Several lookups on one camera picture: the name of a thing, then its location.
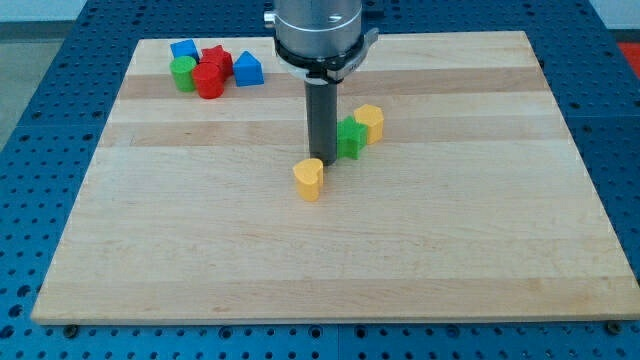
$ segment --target yellow block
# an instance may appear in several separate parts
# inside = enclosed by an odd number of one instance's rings
[[[306,201],[316,201],[323,185],[323,166],[320,159],[306,159],[293,167],[296,190]]]
[[[367,145],[382,139],[384,115],[377,106],[364,104],[353,112],[356,121],[367,126]]]

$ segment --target wooden table surface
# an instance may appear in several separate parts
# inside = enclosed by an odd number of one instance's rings
[[[175,90],[138,44],[32,317],[42,324],[627,319],[640,291],[522,32],[382,36],[339,116],[385,136],[296,194],[304,88]]]

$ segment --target toy block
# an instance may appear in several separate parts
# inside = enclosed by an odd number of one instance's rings
[[[293,167],[298,195],[306,201],[316,201],[324,185],[323,165],[320,159],[306,159]]]
[[[360,150],[367,144],[367,127],[347,116],[338,122],[338,159],[349,157],[358,160]]]
[[[192,39],[179,41],[177,43],[171,44],[170,46],[174,58],[180,56],[191,56],[196,62],[200,61],[200,56],[198,56],[198,48],[196,47],[196,43],[194,43]]]
[[[191,73],[196,67],[196,60],[191,56],[179,56],[171,62],[169,68],[171,69],[171,75],[173,75],[173,81],[176,83],[176,88],[179,91],[190,92],[196,89],[193,83]]]
[[[233,64],[233,73],[237,86],[264,84],[262,64],[248,51],[243,52]]]
[[[382,128],[384,127],[384,114],[382,109],[365,104],[353,112],[356,122],[367,127],[367,145],[373,144],[382,139]]]
[[[233,75],[233,60],[231,54],[226,52],[222,45],[218,45],[211,49],[202,49],[201,63],[214,63],[222,69],[225,80]]]
[[[223,76],[215,64],[198,64],[191,73],[198,95],[203,99],[215,99],[224,92]]]

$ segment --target blue pegboard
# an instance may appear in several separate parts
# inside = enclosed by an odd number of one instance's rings
[[[640,84],[586,0],[375,0],[385,33],[524,30],[640,276]],[[137,41],[268,35],[270,1],[89,0],[0,154],[0,359],[640,358],[640,322],[41,327],[29,320]]]

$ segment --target blue pentagon block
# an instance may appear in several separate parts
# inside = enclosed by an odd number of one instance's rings
[[[237,86],[264,84],[262,64],[248,51],[243,52],[233,64],[233,74]]]
[[[171,52],[173,53],[174,58],[180,56],[191,56],[196,60],[196,62],[200,62],[200,56],[198,56],[198,48],[196,47],[196,44],[192,39],[183,40],[171,44]]]

